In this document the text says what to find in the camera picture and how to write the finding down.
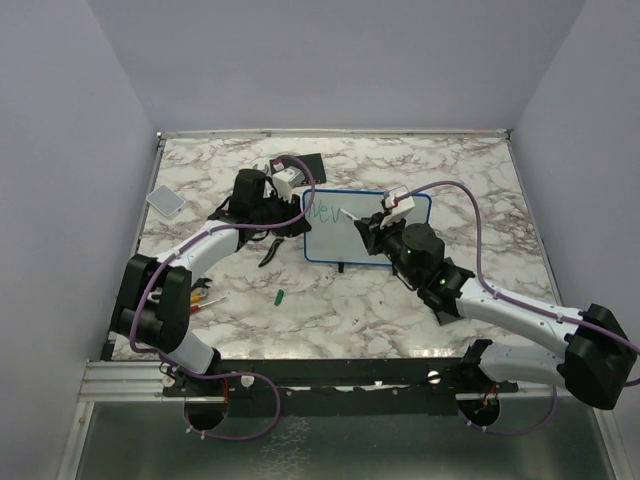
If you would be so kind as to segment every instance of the small whiteboard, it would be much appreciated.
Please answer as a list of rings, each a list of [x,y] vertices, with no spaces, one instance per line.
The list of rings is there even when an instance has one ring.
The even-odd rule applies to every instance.
[[[311,190],[302,195],[303,207]],[[362,243],[353,222],[342,212],[344,208],[358,218],[382,211],[384,192],[371,190],[316,189],[316,197],[307,212],[311,231],[304,234],[304,256],[310,262],[391,265],[384,255],[371,256]],[[407,225],[428,223],[431,197],[419,193],[413,197],[415,208],[407,215]]]

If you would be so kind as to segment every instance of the white marble surface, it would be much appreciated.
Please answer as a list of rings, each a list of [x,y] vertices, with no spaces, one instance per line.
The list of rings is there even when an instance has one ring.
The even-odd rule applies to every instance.
[[[549,277],[508,148],[496,138],[239,138],[169,140],[156,186],[187,200],[172,220],[153,209],[140,252],[163,252],[196,231],[230,194],[236,172],[279,154],[323,154],[327,187],[385,190],[442,179],[465,183],[484,220],[483,264],[488,278],[516,292],[553,300]],[[475,270],[471,205],[453,187],[433,196],[431,225],[456,264]],[[228,299],[192,315],[191,328],[224,358],[363,358],[449,356],[476,338],[523,339],[476,320],[439,326],[415,293],[390,269],[307,262],[302,237],[287,240],[258,268],[270,240],[249,244],[215,265],[211,299]],[[282,304],[273,302],[279,289]],[[118,338],[114,359],[144,358]]]

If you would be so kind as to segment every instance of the white wall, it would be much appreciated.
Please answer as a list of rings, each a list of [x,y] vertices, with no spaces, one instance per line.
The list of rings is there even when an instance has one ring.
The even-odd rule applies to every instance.
[[[608,306],[640,343],[637,0],[587,2],[513,144],[565,303]],[[638,403],[640,387],[625,390],[615,412],[640,478]]]
[[[158,130],[511,128],[584,0],[89,0]]]
[[[0,478],[53,478],[105,338],[154,130],[84,0],[2,2]]]

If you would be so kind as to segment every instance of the purple cable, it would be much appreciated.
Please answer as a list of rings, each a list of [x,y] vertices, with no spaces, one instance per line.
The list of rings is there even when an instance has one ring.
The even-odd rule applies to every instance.
[[[221,230],[229,230],[229,229],[236,229],[236,230],[242,230],[242,229],[260,229],[260,230],[274,230],[277,228],[282,228],[282,227],[286,227],[288,225],[291,225],[295,222],[297,222],[298,220],[304,218],[304,216],[307,214],[307,212],[311,209],[311,205],[313,204],[313,200],[315,198],[316,195],[316,186],[315,186],[315,180],[313,179],[313,175],[311,174],[311,171],[309,170],[309,168],[304,164],[304,162],[302,160],[300,160],[298,157],[295,157],[293,155],[281,155],[278,158],[288,158],[290,160],[295,161],[298,166],[300,166],[302,168],[302,170],[304,171],[304,173],[306,174],[307,178],[309,179],[309,185],[311,186],[311,197],[309,198],[309,203],[308,205],[302,210],[302,212],[300,212],[298,215],[296,215],[295,217],[293,217],[290,220],[287,220],[285,222],[281,222],[281,223],[274,223],[274,224],[270,224],[270,225],[252,225],[249,223],[237,223],[237,224],[228,224],[228,225],[220,225],[218,227],[214,227],[212,228],[210,231],[203,231],[201,232],[199,235],[196,235],[195,237],[193,237],[191,240],[189,240],[187,243],[185,243],[182,247],[180,247],[178,249],[178,253],[182,254],[184,253],[186,250],[188,250],[190,247],[192,247],[194,244],[196,244],[197,242],[199,242],[200,240],[202,240],[204,237],[208,236],[208,235],[212,235],[216,232],[219,232]],[[156,269],[156,271],[153,273],[153,275],[151,276],[151,278],[149,279],[149,283],[147,284],[146,288],[144,289],[144,291],[142,292],[142,296],[140,297],[140,302],[138,302],[138,307],[136,308],[136,312],[133,316],[133,322],[131,323],[131,329],[129,330],[129,346],[131,347],[131,350],[133,350],[136,353],[158,353],[158,351],[155,348],[140,348],[136,345],[136,333],[138,331],[138,324],[140,323],[140,317],[142,315],[142,311],[144,309],[144,304],[147,301],[147,298],[149,297],[149,294],[153,291],[154,287],[155,287],[155,283],[158,280],[158,277],[160,277],[160,274],[163,272],[163,270],[167,267],[167,265],[169,265],[173,260],[176,259],[176,254],[172,253],[171,255],[169,255],[164,262],[162,262],[158,268]],[[265,382],[267,382],[267,384],[269,384],[269,386],[271,387],[271,389],[273,390],[275,397],[276,397],[276,412],[273,416],[273,420],[271,421],[271,423],[269,425],[267,425],[266,428],[262,429],[260,432],[253,434],[253,435],[247,435],[247,436],[242,436],[242,437],[230,437],[230,436],[226,436],[226,435],[217,435],[214,433],[208,433],[205,432],[205,435],[211,438],[218,438],[220,440],[231,440],[231,441],[243,441],[243,440],[253,440],[254,438],[258,438],[262,435],[264,435],[265,433],[267,433],[269,430],[271,430],[275,424],[278,422],[278,418],[280,417],[280,394],[278,393],[278,388],[275,386],[275,384],[269,380],[267,377],[265,377],[264,375],[260,375],[259,373],[254,373],[254,372],[234,372],[234,373],[224,373],[224,374],[220,374],[220,375],[202,375],[196,372],[193,372],[191,370],[179,367],[183,372],[185,372],[187,375],[191,375],[192,377],[196,377],[196,378],[200,378],[200,379],[204,379],[204,380],[220,380],[223,378],[230,378],[230,377],[241,377],[241,376],[253,376],[256,378],[259,378],[261,380],[264,380]],[[188,415],[185,411],[185,420],[187,420],[188,422]]]
[[[418,187],[415,188],[413,190],[411,190],[410,192],[405,193],[404,195],[400,195],[399,197],[397,197],[395,199],[395,204],[397,205],[398,203],[400,203],[402,200],[404,200],[405,198],[409,198],[412,197],[414,195],[416,195],[417,193],[420,193],[424,190],[428,190],[430,188],[434,188],[434,187],[440,187],[440,186],[445,186],[445,185],[450,185],[453,187],[458,187],[460,188],[462,191],[464,191],[464,193],[467,194],[467,197],[469,197],[469,200],[471,200],[471,205],[473,205],[473,211],[475,213],[476,216],[476,271],[477,271],[477,275],[478,275],[478,281],[480,282],[480,285],[482,285],[484,287],[485,290],[487,290],[489,293],[491,293],[492,295],[495,295],[496,298],[500,298],[508,303],[511,303],[512,305],[516,305],[520,308],[524,308],[525,310],[529,310],[530,312],[534,312],[534,313],[538,313],[540,315],[544,315],[545,317],[549,317],[549,318],[557,318],[555,312],[551,312],[548,310],[545,310],[543,308],[537,307],[535,305],[531,305],[529,303],[517,300],[515,298],[509,297],[508,295],[505,295],[501,292],[496,292],[495,289],[493,289],[491,287],[491,285],[489,285],[489,283],[485,280],[484,275],[482,274],[482,219],[480,217],[480,207],[478,205],[478,201],[476,200],[476,197],[474,197],[473,193],[471,193],[471,190],[469,190],[466,185],[460,183],[460,182],[456,182],[454,180],[441,180],[438,182],[433,182],[433,183],[429,183],[427,185],[423,185],[422,187]],[[638,355],[640,355],[640,347],[634,345],[633,343],[631,343],[630,341],[628,341],[626,338],[621,337],[620,335],[616,335],[613,332],[610,332],[602,327],[599,327],[598,325],[594,325],[592,323],[589,322],[584,322],[582,321],[582,319],[578,319],[578,318],[572,318],[572,317],[567,317],[565,315],[561,316],[561,320],[567,322],[567,323],[571,323],[574,325],[578,325],[578,326],[583,326],[586,328],[589,328],[591,330],[594,330],[598,333],[601,333],[602,335],[605,335],[606,337],[624,345],[625,347],[631,349],[632,351],[634,351],[635,353],[637,353]],[[634,387],[636,385],[640,385],[640,377],[637,378],[636,380],[630,380],[627,381],[624,386],[625,387]],[[551,420],[553,419],[553,417],[555,416],[556,413],[556,407],[557,407],[557,392],[555,387],[553,388],[553,395],[554,395],[554,400],[553,400],[553,404],[551,406],[551,409],[549,410],[549,413],[547,413],[547,416],[544,417],[540,423],[538,423],[537,425],[524,429],[524,430],[518,430],[518,431],[514,431],[514,432],[504,432],[504,431],[495,431],[492,430],[489,433],[494,433],[496,435],[525,435],[527,433],[531,433],[534,432],[536,430],[539,430],[541,428],[544,428],[545,426],[547,426]],[[471,424],[471,426],[473,426],[476,429],[480,429],[483,430],[482,427],[480,427],[479,425],[475,425],[475,424]]]
[[[419,192],[422,192],[423,190],[428,190],[429,188],[440,187],[444,185],[451,185],[451,186],[462,189],[464,193],[467,194],[467,197],[469,197],[469,200],[471,200],[471,204],[473,205],[473,211],[476,215],[476,271],[478,274],[478,281],[484,287],[484,289],[487,290],[492,295],[495,295],[496,298],[500,298],[505,302],[511,303],[512,305],[516,305],[520,308],[524,308],[525,310],[529,310],[530,312],[534,312],[548,318],[557,319],[557,315],[555,312],[537,307],[535,305],[531,305],[521,300],[517,300],[501,292],[496,292],[495,289],[493,289],[491,285],[489,285],[489,283],[485,280],[484,275],[482,273],[482,219],[480,218],[480,207],[478,206],[478,201],[473,196],[473,193],[471,193],[471,190],[469,190],[464,184],[460,182],[456,182],[454,180],[441,180],[439,182],[429,183],[427,185],[423,185],[422,187],[415,188],[410,192],[405,193],[404,195],[400,195],[395,199],[395,204],[397,205],[399,202],[401,202],[405,198],[412,197],[413,195]],[[615,333],[610,332],[605,328],[599,327],[598,325],[594,325],[593,323],[585,322],[580,318],[568,317],[566,315],[562,315],[560,317],[560,320],[598,332],[610,338],[611,340],[624,345],[625,347],[629,348],[636,354],[640,355],[640,347],[638,347],[637,345],[634,345],[626,338],[621,337],[620,335],[616,335]],[[634,387],[636,385],[640,385],[640,377],[637,378],[636,380],[627,381],[624,385],[625,387]]]
[[[191,375],[192,377],[199,378],[201,380],[222,380],[223,378],[234,378],[234,377],[242,377],[242,376],[256,377],[256,378],[259,378],[260,380],[265,381],[269,385],[269,387],[271,387],[271,390],[273,390],[273,393],[275,394],[275,397],[276,397],[276,411],[273,414],[273,418],[271,419],[271,422],[269,422],[269,425],[267,425],[257,433],[252,433],[251,435],[234,437],[231,435],[220,435],[219,433],[198,430],[193,425],[191,425],[191,420],[189,419],[189,412],[187,411],[187,408],[185,406],[184,421],[187,423],[187,425],[189,425],[189,428],[192,431],[200,435],[204,434],[205,437],[215,438],[217,440],[227,440],[230,442],[245,442],[248,440],[255,440],[256,438],[261,437],[262,435],[267,433],[269,430],[271,430],[273,427],[275,427],[276,423],[278,423],[278,419],[280,418],[280,394],[278,393],[278,387],[276,387],[276,385],[271,381],[270,378],[255,372],[234,372],[234,373],[222,373],[220,375],[202,375],[202,374],[187,370],[185,368],[180,368],[180,370],[187,373],[188,375]]]
[[[553,393],[551,395],[551,408],[549,408],[549,412],[547,413],[547,415],[542,420],[540,420],[540,422],[538,422],[537,424],[532,425],[531,427],[523,428],[522,430],[509,431],[509,430],[499,430],[497,428],[488,428],[488,427],[483,428],[480,425],[476,425],[475,423],[472,423],[471,420],[469,420],[467,416],[464,413],[462,413],[462,410],[458,410],[458,415],[462,417],[462,419],[467,423],[468,427],[473,428],[474,430],[478,430],[479,432],[482,432],[482,433],[488,433],[490,435],[513,437],[517,435],[529,435],[530,433],[543,429],[544,427],[549,425],[549,423],[551,423],[551,420],[553,420],[553,417],[555,416],[557,409],[558,409],[558,390],[556,390],[556,387],[553,387]]]

